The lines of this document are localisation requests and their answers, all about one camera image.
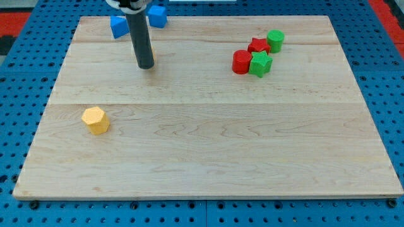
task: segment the toy block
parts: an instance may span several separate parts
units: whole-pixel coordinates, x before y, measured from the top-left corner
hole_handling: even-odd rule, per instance
[[[147,15],[150,26],[164,28],[167,23],[167,10],[163,6],[151,6]]]
[[[278,53],[281,51],[284,39],[285,34],[280,30],[271,30],[268,32],[266,41],[268,45],[271,46],[271,53]]]
[[[238,50],[233,54],[232,70],[237,74],[248,73],[253,56],[246,50]]]
[[[271,65],[272,58],[268,56],[266,51],[253,52],[248,73],[262,78],[265,73],[271,70]]]
[[[252,42],[248,45],[248,52],[261,52],[266,51],[270,53],[271,46],[268,45],[266,38],[252,38]]]
[[[127,33],[129,33],[128,24],[126,19],[120,18],[118,16],[110,17],[110,27],[114,38],[119,38]]]
[[[108,130],[109,119],[100,107],[86,109],[81,119],[93,135],[99,135]]]

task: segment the red star block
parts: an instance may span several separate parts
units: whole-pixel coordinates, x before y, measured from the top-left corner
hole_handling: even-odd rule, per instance
[[[248,52],[262,52],[270,53],[271,47],[266,42],[266,38],[252,38],[252,42],[248,45]]]

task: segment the blue block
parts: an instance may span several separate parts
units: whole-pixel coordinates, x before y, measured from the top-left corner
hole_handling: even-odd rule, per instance
[[[117,16],[111,16],[110,26],[114,38],[119,38],[127,33],[129,33],[128,24],[126,19]]]
[[[163,6],[152,6],[147,12],[149,25],[156,28],[164,28],[167,23],[167,10]]]

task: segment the green star block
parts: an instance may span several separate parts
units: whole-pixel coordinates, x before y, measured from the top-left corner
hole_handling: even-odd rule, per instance
[[[262,52],[253,52],[248,73],[262,78],[265,73],[271,70],[271,65],[272,57],[268,56],[265,50]]]

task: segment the yellow hexagonal block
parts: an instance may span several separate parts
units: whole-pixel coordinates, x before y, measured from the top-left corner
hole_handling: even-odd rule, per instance
[[[87,129],[94,135],[105,133],[109,127],[107,114],[100,107],[88,108],[81,116]]]

